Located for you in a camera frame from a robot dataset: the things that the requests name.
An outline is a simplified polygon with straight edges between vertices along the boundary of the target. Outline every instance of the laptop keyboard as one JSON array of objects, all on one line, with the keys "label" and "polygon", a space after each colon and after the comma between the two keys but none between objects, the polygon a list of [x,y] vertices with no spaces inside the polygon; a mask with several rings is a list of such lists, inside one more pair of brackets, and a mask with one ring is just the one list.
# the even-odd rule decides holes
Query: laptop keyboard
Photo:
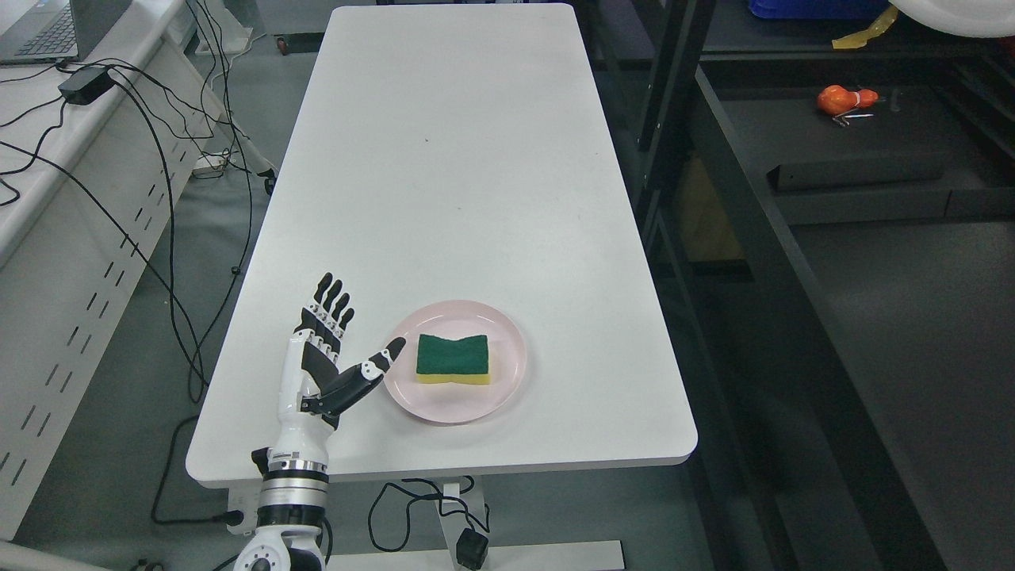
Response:
[{"label": "laptop keyboard", "polygon": [[17,55],[64,54],[69,52],[75,43],[74,18],[70,13],[70,4],[67,4],[53,25],[25,42]]}]

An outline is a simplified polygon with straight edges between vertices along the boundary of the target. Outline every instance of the green scouring pad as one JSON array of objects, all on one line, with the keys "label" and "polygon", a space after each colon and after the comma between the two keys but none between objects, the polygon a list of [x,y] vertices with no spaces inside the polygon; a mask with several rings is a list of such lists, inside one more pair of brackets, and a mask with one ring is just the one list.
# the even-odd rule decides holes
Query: green scouring pad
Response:
[{"label": "green scouring pad", "polygon": [[416,379],[426,384],[490,384],[490,353],[486,336],[453,341],[420,334]]}]

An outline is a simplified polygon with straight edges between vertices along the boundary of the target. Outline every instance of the pink plate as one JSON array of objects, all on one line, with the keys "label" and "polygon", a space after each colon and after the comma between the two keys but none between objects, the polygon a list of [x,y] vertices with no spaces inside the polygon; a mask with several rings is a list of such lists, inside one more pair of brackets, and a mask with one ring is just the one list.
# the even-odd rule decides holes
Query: pink plate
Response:
[{"label": "pink plate", "polygon": [[[490,384],[443,383],[416,380],[419,335],[446,340],[485,335],[490,348]],[[479,302],[438,302],[406,317],[392,337],[405,338],[405,349],[395,360],[384,384],[396,403],[413,415],[434,423],[461,424],[494,412],[522,384],[527,361],[525,340],[504,314]]]}]

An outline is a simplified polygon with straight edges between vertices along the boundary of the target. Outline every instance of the orange object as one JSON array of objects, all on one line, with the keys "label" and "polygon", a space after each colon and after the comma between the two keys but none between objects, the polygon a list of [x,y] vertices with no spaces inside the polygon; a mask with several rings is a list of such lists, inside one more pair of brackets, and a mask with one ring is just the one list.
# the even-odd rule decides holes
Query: orange object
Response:
[{"label": "orange object", "polygon": [[828,85],[818,94],[818,108],[828,115],[841,115],[853,109],[871,106],[878,93],[870,89],[851,91],[841,85]]}]

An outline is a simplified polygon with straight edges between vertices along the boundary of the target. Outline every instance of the blue bin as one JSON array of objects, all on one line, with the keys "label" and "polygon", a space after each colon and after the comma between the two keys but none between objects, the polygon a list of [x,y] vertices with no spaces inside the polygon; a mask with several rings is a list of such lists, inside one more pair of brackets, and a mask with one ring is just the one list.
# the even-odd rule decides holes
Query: blue bin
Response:
[{"label": "blue bin", "polygon": [[751,12],[772,19],[872,20],[888,8],[888,0],[750,0]]}]

